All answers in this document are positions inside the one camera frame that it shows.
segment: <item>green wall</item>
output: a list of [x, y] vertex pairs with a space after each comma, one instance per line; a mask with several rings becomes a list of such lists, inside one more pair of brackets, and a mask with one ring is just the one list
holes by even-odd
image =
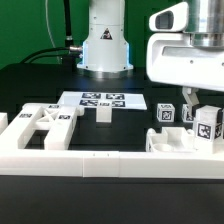
[[[145, 66], [147, 41], [152, 34], [148, 28], [149, 16], [178, 2], [126, 0], [124, 35], [130, 44], [130, 62], [134, 66]], [[70, 0], [70, 3], [73, 38], [76, 44], [82, 44], [88, 36], [89, 0]], [[49, 19], [56, 46], [64, 46], [63, 0], [49, 0]], [[0, 68], [51, 47], [44, 0], [0, 0]], [[56, 60], [38, 62], [56, 63]]]

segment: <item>cube with fiducial markers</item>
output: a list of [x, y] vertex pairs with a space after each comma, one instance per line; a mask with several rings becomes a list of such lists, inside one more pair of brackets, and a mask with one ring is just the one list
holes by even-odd
[[175, 107], [173, 104], [157, 104], [157, 119], [159, 122], [174, 122]]
[[194, 148], [203, 153], [216, 153], [222, 149], [223, 112], [219, 107], [204, 106], [196, 111], [193, 123]]

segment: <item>cable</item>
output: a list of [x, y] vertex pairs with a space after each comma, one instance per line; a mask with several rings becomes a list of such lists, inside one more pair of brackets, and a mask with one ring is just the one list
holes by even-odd
[[50, 57], [60, 57], [60, 56], [64, 56], [66, 54], [47, 54], [47, 55], [40, 55], [40, 56], [37, 56], [35, 58], [33, 58], [32, 60], [29, 61], [29, 63], [31, 64], [32, 62], [40, 59], [40, 58], [50, 58]]
[[20, 63], [26, 63], [28, 60], [30, 60], [31, 58], [39, 55], [39, 54], [43, 54], [43, 53], [48, 53], [48, 52], [54, 52], [54, 51], [65, 51], [65, 50], [69, 50], [69, 47], [56, 47], [56, 48], [50, 48], [50, 49], [45, 49], [45, 50], [40, 50], [37, 51], [33, 54], [30, 54], [29, 56], [27, 56], [26, 58], [24, 58]]
[[29, 61], [29, 64], [31, 64], [32, 62], [40, 59], [40, 58], [48, 58], [48, 57], [60, 57], [60, 56], [70, 56], [70, 57], [74, 57], [74, 58], [80, 58], [80, 54], [47, 54], [47, 55], [40, 55], [37, 56], [35, 58], [33, 58], [31, 61]]
[[[45, 0], [45, 14], [46, 14], [46, 24], [47, 24], [47, 31], [48, 31], [48, 35], [51, 41], [51, 44], [54, 48], [56, 48], [53, 36], [52, 36], [52, 32], [51, 32], [51, 27], [50, 27], [50, 23], [49, 23], [49, 10], [48, 10], [48, 0]], [[60, 58], [57, 57], [57, 61], [58, 64], [60, 64]]]

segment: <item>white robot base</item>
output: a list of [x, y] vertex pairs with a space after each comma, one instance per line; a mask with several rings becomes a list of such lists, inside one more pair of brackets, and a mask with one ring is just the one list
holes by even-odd
[[129, 44], [124, 39], [124, 0], [91, 0], [89, 36], [83, 43], [82, 62], [77, 65], [95, 78], [129, 75]]

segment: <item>robot logo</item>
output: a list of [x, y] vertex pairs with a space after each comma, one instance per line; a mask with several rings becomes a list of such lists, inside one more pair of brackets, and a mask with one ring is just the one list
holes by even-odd
[[111, 36], [110, 31], [109, 31], [108, 28], [104, 31], [104, 33], [103, 33], [103, 35], [101, 36], [100, 39], [103, 39], [103, 40], [112, 40], [112, 36]]

